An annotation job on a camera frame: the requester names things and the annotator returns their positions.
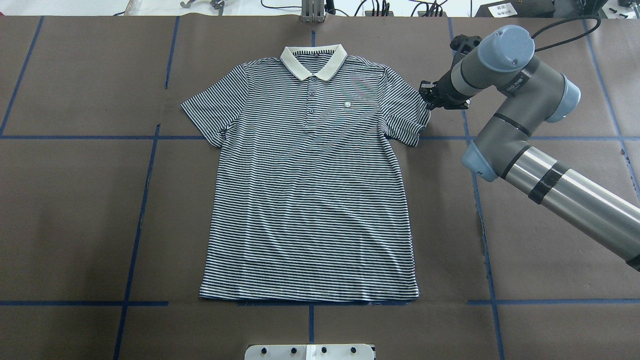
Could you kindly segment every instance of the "gray robot arm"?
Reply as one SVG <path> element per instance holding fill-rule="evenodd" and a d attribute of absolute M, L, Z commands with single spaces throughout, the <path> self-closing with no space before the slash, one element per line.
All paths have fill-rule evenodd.
<path fill-rule="evenodd" d="M 533 39 L 519 26 L 504 26 L 481 42 L 465 39 L 467 45 L 459 39 L 452 47 L 466 56 L 437 82 L 420 86 L 431 109 L 467 108 L 489 86 L 506 95 L 463 164 L 489 182 L 505 179 L 640 271 L 640 209 L 527 143 L 540 124 L 571 112 L 580 90 L 534 55 Z"/>

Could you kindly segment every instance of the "metallic tube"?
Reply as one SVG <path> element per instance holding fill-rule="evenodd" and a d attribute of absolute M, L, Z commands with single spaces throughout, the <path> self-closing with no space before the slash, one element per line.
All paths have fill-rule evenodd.
<path fill-rule="evenodd" d="M 550 163 L 556 162 L 532 147 L 516 161 L 506 180 L 530 197 L 534 188 L 543 188 L 542 205 L 640 271 L 640 209 L 570 168 L 557 180 L 549 176 L 544 180 L 541 171 Z"/>

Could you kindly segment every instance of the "blue joint cap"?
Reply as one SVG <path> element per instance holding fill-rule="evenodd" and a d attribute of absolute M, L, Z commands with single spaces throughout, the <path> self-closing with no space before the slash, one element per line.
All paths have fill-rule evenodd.
<path fill-rule="evenodd" d="M 484 38 L 477 47 L 480 62 L 495 72 L 522 69 L 531 61 L 535 44 L 529 32 L 517 25 L 506 25 Z"/>
<path fill-rule="evenodd" d="M 560 100 L 560 104 L 557 109 L 554 111 L 553 115 L 551 115 L 546 122 L 559 122 L 564 119 L 567 114 L 569 114 L 576 106 L 578 106 L 578 102 L 580 102 L 580 89 L 575 86 L 569 79 L 564 76 L 564 93 L 562 94 L 562 99 Z"/>
<path fill-rule="evenodd" d="M 467 151 L 462 156 L 462 164 L 489 183 L 498 178 L 498 175 L 493 171 L 475 142 L 471 142 L 467 147 Z"/>

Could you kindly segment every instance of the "white floor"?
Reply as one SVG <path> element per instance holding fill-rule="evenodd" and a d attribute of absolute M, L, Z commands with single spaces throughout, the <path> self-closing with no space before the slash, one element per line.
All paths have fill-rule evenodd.
<path fill-rule="evenodd" d="M 207 15 L 217 15 L 209 0 L 196 0 L 189 9 L 180 7 L 182 0 L 0 0 L 0 12 L 5 15 L 113 15 L 124 12 L 126 15 L 184 15 L 196 12 Z M 482 4 L 494 3 L 498 0 L 473 1 L 473 13 Z M 268 6 L 299 6 L 301 0 L 264 0 Z M 336 8 L 352 16 L 360 0 L 335 0 Z M 410 16 L 417 3 L 411 0 L 391 0 L 390 9 L 395 16 Z M 358 16 L 364 15 L 364 10 L 371 10 L 372 0 L 365 3 Z M 448 0 L 442 8 L 450 17 L 468 17 L 470 15 L 469 0 Z M 224 15 L 281 15 L 300 13 L 299 9 L 274 10 L 262 7 L 259 0 L 227 0 Z"/>

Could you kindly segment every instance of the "black box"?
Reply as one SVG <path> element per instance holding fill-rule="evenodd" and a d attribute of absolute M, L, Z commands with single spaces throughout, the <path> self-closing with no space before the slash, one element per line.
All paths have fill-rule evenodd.
<path fill-rule="evenodd" d="M 551 0 L 512 0 L 481 5 L 475 16 L 493 17 L 489 11 L 489 7 L 509 3 L 513 5 L 513 8 L 518 13 L 510 17 L 553 17 L 556 12 L 556 8 Z"/>

